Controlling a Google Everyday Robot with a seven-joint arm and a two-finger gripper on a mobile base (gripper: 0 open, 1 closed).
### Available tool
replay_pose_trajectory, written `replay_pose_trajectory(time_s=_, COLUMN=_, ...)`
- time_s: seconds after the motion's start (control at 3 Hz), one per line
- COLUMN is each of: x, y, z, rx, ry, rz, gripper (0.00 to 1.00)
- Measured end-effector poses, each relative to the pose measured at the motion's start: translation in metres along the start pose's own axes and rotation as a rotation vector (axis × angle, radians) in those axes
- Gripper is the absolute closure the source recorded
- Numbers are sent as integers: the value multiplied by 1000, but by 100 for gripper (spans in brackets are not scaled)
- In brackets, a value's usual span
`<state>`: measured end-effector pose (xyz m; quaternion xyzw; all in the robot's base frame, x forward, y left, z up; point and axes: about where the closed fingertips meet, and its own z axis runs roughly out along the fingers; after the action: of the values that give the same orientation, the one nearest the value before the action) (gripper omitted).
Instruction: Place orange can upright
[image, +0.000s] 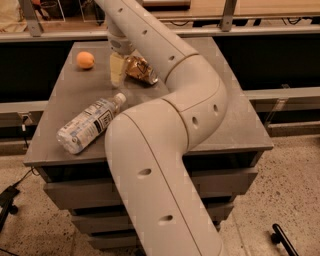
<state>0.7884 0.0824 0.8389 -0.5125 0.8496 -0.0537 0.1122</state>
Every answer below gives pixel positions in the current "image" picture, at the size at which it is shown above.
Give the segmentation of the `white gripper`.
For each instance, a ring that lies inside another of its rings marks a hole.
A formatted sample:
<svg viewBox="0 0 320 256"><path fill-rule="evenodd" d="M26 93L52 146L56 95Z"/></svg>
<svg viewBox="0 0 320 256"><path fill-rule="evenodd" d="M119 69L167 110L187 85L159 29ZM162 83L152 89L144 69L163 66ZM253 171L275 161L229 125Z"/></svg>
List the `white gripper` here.
<svg viewBox="0 0 320 256"><path fill-rule="evenodd" d="M115 51L109 58L110 80L112 86L118 88L123 84L126 77L127 62L126 58L122 55L132 54L135 48L110 16L106 17L106 24L110 48Z"/></svg>

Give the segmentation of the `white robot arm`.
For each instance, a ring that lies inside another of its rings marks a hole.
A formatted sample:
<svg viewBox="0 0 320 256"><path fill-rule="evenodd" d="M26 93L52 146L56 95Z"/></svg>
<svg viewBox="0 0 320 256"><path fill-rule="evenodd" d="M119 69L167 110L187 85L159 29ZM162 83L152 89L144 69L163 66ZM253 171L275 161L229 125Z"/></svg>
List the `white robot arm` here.
<svg viewBox="0 0 320 256"><path fill-rule="evenodd" d="M105 135L112 177L146 255L227 256L182 161L224 119L220 75L136 0L96 1L169 90L119 114Z"/></svg>

